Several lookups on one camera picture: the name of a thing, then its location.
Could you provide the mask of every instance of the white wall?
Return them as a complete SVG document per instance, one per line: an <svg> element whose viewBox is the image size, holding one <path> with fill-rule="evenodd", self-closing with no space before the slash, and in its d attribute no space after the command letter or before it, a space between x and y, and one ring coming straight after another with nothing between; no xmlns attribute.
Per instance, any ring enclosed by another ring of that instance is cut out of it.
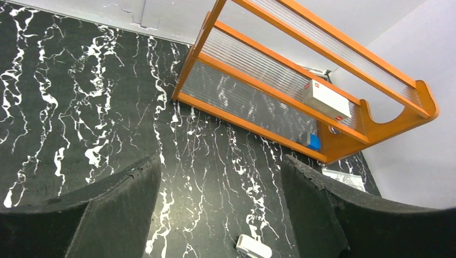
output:
<svg viewBox="0 0 456 258"><path fill-rule="evenodd" d="M206 13L212 9L215 0L15 0L14 2L127 30L193 43ZM297 0L297 2L359 43L367 45L424 0ZM337 68L334 63L302 46L231 1L228 1L221 20L303 66L320 70Z"/></svg>
<svg viewBox="0 0 456 258"><path fill-rule="evenodd" d="M406 74L426 81L440 106L436 120L363 151L386 199L456 206L455 13L455 0L427 0L368 46ZM381 93L368 90L372 87L341 68L331 78L367 99L376 120L388 121L401 112L400 105L385 102Z"/></svg>

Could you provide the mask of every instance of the white box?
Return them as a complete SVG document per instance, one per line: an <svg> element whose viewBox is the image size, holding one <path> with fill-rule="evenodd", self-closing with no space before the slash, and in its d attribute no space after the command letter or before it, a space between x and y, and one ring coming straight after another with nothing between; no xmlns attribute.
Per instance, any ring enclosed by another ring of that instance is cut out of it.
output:
<svg viewBox="0 0 456 258"><path fill-rule="evenodd" d="M304 86L302 97L304 104L334 120L352 117L348 99L315 80Z"/></svg>

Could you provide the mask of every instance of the white plastic object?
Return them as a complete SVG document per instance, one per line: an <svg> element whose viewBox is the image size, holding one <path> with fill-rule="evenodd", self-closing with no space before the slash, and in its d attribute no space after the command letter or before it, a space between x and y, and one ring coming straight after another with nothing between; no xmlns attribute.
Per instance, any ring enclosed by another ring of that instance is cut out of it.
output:
<svg viewBox="0 0 456 258"><path fill-rule="evenodd" d="M236 249L251 258L270 258L272 256L269 246L243 234L239 236Z"/></svg>
<svg viewBox="0 0 456 258"><path fill-rule="evenodd" d="M303 102L337 121L352 117L348 99L315 80L304 86Z"/></svg>

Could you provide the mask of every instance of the blue object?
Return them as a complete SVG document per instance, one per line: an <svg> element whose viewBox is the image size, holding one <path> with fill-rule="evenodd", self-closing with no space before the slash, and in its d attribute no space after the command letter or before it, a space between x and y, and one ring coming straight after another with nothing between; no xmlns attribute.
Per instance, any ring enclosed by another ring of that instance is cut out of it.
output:
<svg viewBox="0 0 456 258"><path fill-rule="evenodd" d="M300 144L304 145L305 147L308 147L309 149L313 149L315 151L320 150L320 148L322 147L320 138L318 138L318 136L316 136L313 133L309 133L309 132L302 133L300 135L300 138L298 141Z"/></svg>

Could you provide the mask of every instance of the black floor with white veins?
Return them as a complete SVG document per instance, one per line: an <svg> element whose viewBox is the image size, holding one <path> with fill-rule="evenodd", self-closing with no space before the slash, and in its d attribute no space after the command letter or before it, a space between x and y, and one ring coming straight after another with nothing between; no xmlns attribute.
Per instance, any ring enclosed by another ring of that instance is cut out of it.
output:
<svg viewBox="0 0 456 258"><path fill-rule="evenodd" d="M242 233L298 257L279 164L320 164L171 101L187 45L4 2L0 34L2 205L40 203L157 151L144 257L241 257ZM330 168L379 194L362 154Z"/></svg>

